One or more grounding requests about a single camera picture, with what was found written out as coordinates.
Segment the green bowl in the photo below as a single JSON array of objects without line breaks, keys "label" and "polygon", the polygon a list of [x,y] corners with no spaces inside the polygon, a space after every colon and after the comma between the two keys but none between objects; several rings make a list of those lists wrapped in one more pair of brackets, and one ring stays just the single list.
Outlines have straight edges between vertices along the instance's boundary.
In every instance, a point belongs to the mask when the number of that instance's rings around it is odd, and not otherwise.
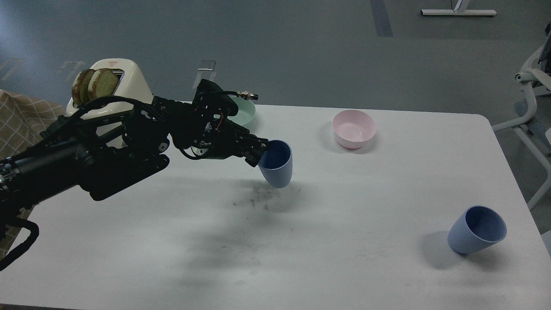
[{"label": "green bowl", "polygon": [[231,98],[237,104],[239,111],[237,111],[237,115],[235,116],[228,116],[228,119],[241,126],[247,125],[252,118],[255,117],[255,104],[252,101],[245,100],[243,98]]}]

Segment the chair leg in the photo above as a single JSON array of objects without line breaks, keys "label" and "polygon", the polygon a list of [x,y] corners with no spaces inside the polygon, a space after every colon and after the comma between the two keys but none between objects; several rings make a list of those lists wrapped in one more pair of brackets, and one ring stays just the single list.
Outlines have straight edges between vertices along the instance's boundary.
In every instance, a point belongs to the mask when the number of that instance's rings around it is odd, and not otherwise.
[{"label": "chair leg", "polygon": [[539,150],[539,148],[530,140],[530,138],[526,135],[526,133],[520,128],[520,126],[513,127],[513,131],[517,134],[517,136],[522,140],[522,142],[526,145],[526,147],[534,154],[536,159],[539,161],[540,164],[545,168],[545,171],[547,172],[547,179],[543,183],[543,185],[536,191],[534,196],[530,198],[530,201],[528,202],[528,209],[532,211],[532,209],[535,207],[535,205],[538,203],[538,201],[543,197],[543,195],[551,189],[551,163],[547,159],[547,157]]},{"label": "chair leg", "polygon": [[536,193],[530,198],[530,201],[527,203],[528,210],[532,211],[532,209],[536,206],[538,201],[547,193],[547,191],[551,189],[551,176],[548,174],[547,179],[543,183],[543,185],[536,191]]}]

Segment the gray floor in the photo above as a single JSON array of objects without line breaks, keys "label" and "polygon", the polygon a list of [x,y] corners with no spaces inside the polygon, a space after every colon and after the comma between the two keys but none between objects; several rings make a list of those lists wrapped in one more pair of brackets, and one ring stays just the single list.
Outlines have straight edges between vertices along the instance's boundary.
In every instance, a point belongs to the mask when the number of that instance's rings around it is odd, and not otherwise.
[{"label": "gray floor", "polygon": [[[551,4],[473,0],[470,9],[497,16],[420,15],[449,7],[447,0],[3,0],[0,64],[20,65],[0,70],[0,88],[66,103],[71,68],[121,57],[138,63],[155,94],[185,100],[208,59],[217,62],[217,83],[259,93],[260,104],[473,113],[492,124],[515,117],[513,103],[523,97],[513,76],[545,40]],[[497,137],[530,197],[545,172],[510,130]],[[541,233],[551,229],[550,204],[547,195],[532,212]]]}]

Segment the white table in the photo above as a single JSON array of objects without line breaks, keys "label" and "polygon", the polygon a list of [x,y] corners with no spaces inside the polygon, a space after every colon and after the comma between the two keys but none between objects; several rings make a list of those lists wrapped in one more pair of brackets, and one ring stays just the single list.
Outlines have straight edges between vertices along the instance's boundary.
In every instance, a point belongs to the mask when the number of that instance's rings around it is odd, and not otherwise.
[{"label": "white table", "polygon": [[[190,161],[102,202],[39,205],[35,245],[0,302],[85,309],[548,309],[551,259],[488,121],[367,110],[373,140],[332,136],[342,109],[257,106],[253,132],[293,148],[284,189],[242,159]],[[446,233],[493,208],[502,242],[455,254]]]}]

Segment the red wire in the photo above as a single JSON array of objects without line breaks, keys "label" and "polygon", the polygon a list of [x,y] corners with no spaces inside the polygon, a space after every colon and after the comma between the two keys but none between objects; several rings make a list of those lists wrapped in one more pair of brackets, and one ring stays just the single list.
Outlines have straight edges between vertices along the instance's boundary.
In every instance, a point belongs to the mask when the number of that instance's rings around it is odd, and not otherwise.
[{"label": "red wire", "polygon": [[218,123],[218,126],[216,126],[216,130],[220,129],[220,126],[224,122],[224,114],[220,112],[220,123]]}]

